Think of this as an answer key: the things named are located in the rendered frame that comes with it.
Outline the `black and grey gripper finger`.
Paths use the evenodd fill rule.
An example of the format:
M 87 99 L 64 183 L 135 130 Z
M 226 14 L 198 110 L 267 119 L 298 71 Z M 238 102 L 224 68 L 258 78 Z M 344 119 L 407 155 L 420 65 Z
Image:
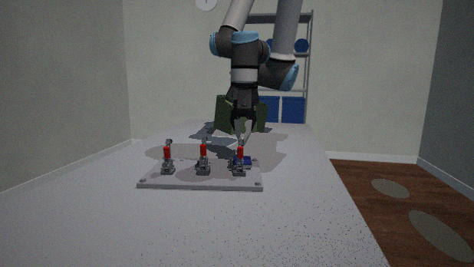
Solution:
M 236 115 L 234 115 L 233 110 L 231 110 L 230 122 L 231 122 L 233 130 L 235 131 L 235 135 L 237 136 L 237 139 L 238 140 L 242 139 L 241 138 L 242 132 L 240 130 L 242 122 L 240 121 L 240 119 L 237 118 Z
M 245 121 L 245 137 L 243 139 L 243 145 L 242 146 L 245 146 L 252 130 L 253 130 L 253 127 L 255 126 L 255 122 L 256 122 L 256 110 L 254 110 L 254 113 L 251 117 L 249 117 L 249 119 L 247 119 Z

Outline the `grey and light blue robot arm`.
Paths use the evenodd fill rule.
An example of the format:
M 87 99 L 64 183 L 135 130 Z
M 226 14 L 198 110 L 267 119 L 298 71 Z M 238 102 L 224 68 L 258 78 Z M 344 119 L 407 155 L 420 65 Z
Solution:
M 236 113 L 250 114 L 259 102 L 258 86 L 290 91 L 298 75 L 293 50 L 303 0 L 278 0 L 271 49 L 257 31 L 243 31 L 254 0 L 232 0 L 219 32 L 213 32 L 213 55 L 231 59 L 231 86 L 226 100 L 237 100 Z M 258 81 L 257 81 L 258 80 Z M 234 83 L 255 83 L 234 87 Z

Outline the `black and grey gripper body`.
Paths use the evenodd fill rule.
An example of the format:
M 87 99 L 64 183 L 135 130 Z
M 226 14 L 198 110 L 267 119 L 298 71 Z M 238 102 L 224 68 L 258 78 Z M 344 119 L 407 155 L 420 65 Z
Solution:
M 249 88 L 249 87 L 254 87 L 254 83 L 234 83 L 234 87 L 239 87 L 239 88 Z M 237 106 L 237 100 L 233 101 L 233 113 L 238 117 L 246 117 L 247 119 L 251 117 L 254 113 L 254 101 L 252 100 L 252 112 L 250 114 L 237 114 L 236 113 L 236 106 Z

